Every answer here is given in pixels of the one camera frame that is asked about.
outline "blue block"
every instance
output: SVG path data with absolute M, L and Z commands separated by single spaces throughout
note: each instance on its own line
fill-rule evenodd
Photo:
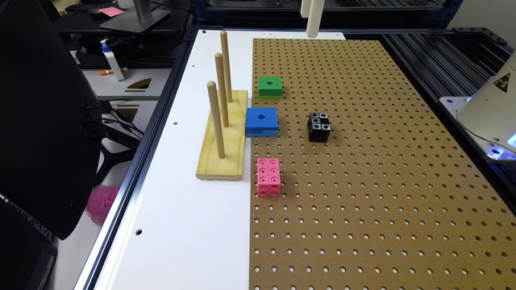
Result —
M 248 108 L 245 122 L 245 135 L 247 137 L 277 136 L 277 110 L 276 108 Z

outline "spray bottle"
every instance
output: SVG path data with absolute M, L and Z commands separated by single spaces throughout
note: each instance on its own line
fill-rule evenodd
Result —
M 107 39 L 103 39 L 100 41 L 102 44 L 102 52 L 104 52 L 104 56 L 106 56 L 107 62 L 110 64 L 111 70 L 113 74 L 116 76 L 116 79 L 119 81 L 123 81 L 125 78 L 123 77 L 122 70 L 120 70 L 119 63 L 116 61 L 114 57 L 114 53 L 111 51 L 109 45 L 106 44 Z

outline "blue light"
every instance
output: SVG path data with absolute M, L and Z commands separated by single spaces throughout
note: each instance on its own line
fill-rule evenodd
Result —
M 516 134 L 514 134 L 512 137 L 509 138 L 509 140 L 507 140 L 507 143 L 512 147 L 514 147 L 514 142 L 516 142 Z
M 496 150 L 497 153 L 493 154 L 493 158 L 494 159 L 498 159 L 500 158 L 500 156 L 503 154 L 503 150 Z

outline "black block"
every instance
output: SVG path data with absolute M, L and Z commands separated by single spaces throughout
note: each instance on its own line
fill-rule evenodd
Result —
M 310 113 L 308 118 L 308 139 L 310 142 L 326 143 L 330 136 L 330 119 L 326 113 Z

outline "green block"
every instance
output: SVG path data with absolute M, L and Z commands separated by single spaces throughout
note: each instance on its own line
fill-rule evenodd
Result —
M 275 100 L 281 100 L 281 96 L 258 96 L 260 100 L 268 100 L 268 99 L 275 99 Z
M 258 77 L 258 95 L 260 97 L 277 97 L 281 96 L 282 92 L 281 77 Z

